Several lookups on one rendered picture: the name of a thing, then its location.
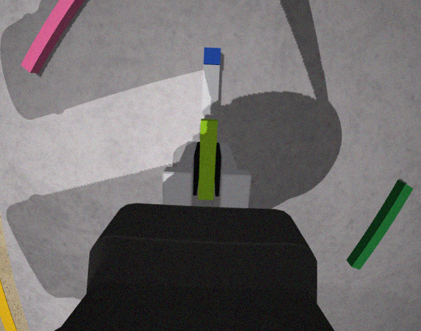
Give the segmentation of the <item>pink rod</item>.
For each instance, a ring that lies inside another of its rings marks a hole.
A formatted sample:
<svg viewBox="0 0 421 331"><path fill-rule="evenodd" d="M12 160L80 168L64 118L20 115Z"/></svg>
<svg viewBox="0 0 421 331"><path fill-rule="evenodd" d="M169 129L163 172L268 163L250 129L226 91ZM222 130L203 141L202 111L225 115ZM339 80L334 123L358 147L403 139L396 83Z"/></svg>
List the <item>pink rod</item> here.
<svg viewBox="0 0 421 331"><path fill-rule="evenodd" d="M29 73L39 73L60 36L84 0L59 0L45 21L21 66Z"/></svg>

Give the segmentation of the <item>small blue block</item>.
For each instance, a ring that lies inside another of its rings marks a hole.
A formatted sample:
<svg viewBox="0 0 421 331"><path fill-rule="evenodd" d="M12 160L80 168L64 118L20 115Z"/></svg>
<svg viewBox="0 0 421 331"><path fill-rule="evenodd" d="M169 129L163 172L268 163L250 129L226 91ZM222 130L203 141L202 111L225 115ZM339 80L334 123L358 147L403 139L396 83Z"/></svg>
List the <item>small blue block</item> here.
<svg viewBox="0 0 421 331"><path fill-rule="evenodd" d="M220 65L221 48L204 47L204 64Z"/></svg>

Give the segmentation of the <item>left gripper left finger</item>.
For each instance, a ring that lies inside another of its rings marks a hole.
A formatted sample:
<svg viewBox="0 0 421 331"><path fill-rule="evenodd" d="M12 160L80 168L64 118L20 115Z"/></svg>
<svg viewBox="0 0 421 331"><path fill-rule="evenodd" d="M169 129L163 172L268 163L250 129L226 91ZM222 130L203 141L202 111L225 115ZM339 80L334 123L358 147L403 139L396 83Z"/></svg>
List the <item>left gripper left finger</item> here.
<svg viewBox="0 0 421 331"><path fill-rule="evenodd" d="M163 205L192 206L192 197L198 190L199 167L200 142L189 141L177 167L166 167L162 173Z"/></svg>

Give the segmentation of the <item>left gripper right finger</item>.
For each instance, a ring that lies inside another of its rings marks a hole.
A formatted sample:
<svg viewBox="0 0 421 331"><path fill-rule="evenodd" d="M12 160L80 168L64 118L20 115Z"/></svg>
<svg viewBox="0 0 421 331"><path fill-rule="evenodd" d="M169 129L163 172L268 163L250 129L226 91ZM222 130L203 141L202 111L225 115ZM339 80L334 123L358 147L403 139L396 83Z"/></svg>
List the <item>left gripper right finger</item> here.
<svg viewBox="0 0 421 331"><path fill-rule="evenodd" d="M251 178L248 170L237 169L229 143L217 143L215 196L219 196L219 208L248 208Z"/></svg>

